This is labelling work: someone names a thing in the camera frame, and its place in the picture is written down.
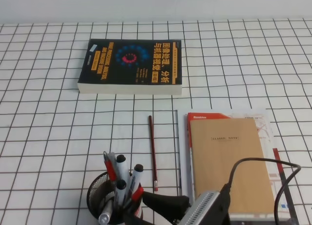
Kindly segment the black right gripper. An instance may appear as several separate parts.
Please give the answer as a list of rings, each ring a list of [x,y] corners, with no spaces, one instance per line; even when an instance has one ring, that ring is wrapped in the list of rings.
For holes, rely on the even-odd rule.
[[[143,203],[160,214],[173,225],[178,224],[191,207],[190,198],[187,196],[166,196],[144,192]],[[126,225],[152,225],[152,223],[141,219],[130,212],[123,213],[123,220]]]

